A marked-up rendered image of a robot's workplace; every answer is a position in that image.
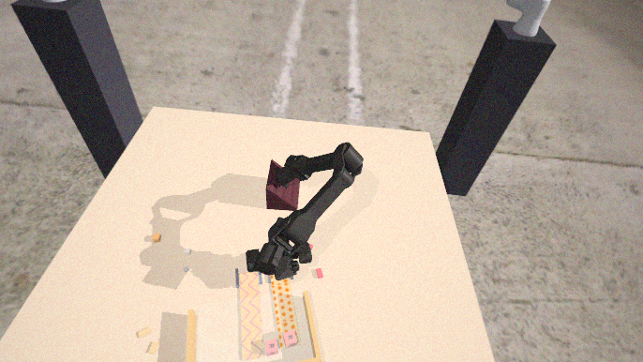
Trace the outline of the orange polka-dot strip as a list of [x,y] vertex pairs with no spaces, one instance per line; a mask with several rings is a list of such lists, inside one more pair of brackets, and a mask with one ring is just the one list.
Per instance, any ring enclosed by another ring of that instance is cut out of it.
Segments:
[[272,282],[273,294],[288,292],[292,290],[290,278],[276,280],[275,274],[274,274],[274,275],[271,275],[271,282]]

